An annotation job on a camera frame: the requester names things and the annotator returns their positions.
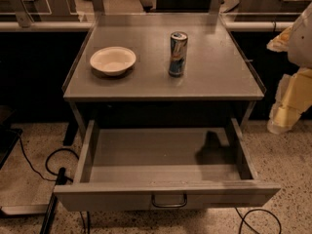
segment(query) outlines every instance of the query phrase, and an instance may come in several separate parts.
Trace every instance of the desk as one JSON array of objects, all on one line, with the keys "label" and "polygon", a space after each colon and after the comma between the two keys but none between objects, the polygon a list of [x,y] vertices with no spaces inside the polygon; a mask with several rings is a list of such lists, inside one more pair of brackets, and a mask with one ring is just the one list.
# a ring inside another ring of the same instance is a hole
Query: desk
[{"label": "desk", "polygon": [[[170,35],[177,30],[189,40],[185,73],[173,78],[168,74]],[[136,54],[134,70],[121,79],[97,78],[91,71],[92,54],[109,46]],[[101,17],[64,98],[85,137],[74,184],[55,189],[70,211],[260,206],[279,190],[275,183],[257,180],[232,110],[243,104],[248,118],[246,104],[262,99],[263,92],[212,15]],[[210,116],[205,128],[183,128],[191,125],[188,119],[198,120],[202,106],[202,114]],[[92,118],[86,112],[95,108],[99,116]],[[119,125],[105,125],[118,120]],[[125,123],[131,127],[120,128]]]}]

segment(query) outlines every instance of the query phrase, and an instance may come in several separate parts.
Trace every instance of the bowl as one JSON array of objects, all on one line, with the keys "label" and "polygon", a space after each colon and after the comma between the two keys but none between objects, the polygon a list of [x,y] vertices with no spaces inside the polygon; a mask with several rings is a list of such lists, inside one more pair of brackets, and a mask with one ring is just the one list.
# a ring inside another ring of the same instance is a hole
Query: bowl
[{"label": "bowl", "polygon": [[136,54],[123,47],[109,47],[95,52],[90,64],[92,68],[108,76],[121,75],[136,62]]}]

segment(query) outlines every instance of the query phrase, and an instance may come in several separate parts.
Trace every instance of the floor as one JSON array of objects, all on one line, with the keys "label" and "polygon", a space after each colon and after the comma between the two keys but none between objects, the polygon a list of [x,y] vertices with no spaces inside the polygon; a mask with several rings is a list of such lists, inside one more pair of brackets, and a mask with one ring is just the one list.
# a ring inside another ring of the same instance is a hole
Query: floor
[{"label": "floor", "polygon": [[[114,13],[141,12],[138,0],[104,0],[106,10]],[[80,1],[79,9],[88,12],[90,1]],[[14,124],[21,128],[25,152],[34,168],[44,177],[54,178],[46,172],[45,160],[62,147],[66,123]],[[272,135],[266,130],[266,122],[250,121],[244,130],[244,142],[248,147],[258,176],[264,181],[281,184],[282,189],[263,206],[272,212],[282,224],[282,233],[312,233],[312,123],[299,121],[283,135]],[[82,146],[77,135],[70,148],[79,154]],[[49,163],[52,171],[66,167],[66,174],[74,177],[76,158],[70,153],[59,153]],[[35,174],[22,156],[20,144],[13,149],[0,171],[0,206],[48,204],[54,183]],[[239,211],[245,214],[251,208]],[[42,216],[0,219],[0,233],[39,233]],[[247,217],[248,223],[259,233],[278,233],[276,220],[264,212]],[[199,211],[149,211],[149,212],[96,212],[91,213],[91,233],[110,234],[208,234],[238,233],[240,218],[234,209],[207,209]],[[68,212],[58,203],[50,233],[84,233],[79,213]],[[253,233],[244,226],[242,233]]]}]

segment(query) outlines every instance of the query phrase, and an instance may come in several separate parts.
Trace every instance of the soda can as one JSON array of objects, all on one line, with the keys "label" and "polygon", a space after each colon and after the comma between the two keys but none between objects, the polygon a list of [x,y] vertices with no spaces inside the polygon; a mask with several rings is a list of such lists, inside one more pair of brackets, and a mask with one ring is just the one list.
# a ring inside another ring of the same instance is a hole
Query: soda can
[{"label": "soda can", "polygon": [[186,52],[187,52],[187,34],[184,32],[174,32],[171,35],[171,59],[169,74],[178,77],[183,75]]}]

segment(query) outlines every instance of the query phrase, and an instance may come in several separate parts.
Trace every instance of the open drawer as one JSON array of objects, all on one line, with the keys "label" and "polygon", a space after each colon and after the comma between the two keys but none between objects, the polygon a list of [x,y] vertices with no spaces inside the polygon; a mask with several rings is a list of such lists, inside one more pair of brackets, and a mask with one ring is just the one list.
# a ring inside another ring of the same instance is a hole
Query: open drawer
[{"label": "open drawer", "polygon": [[226,128],[99,129],[89,123],[69,211],[256,207],[279,184],[257,179],[236,119]]}]

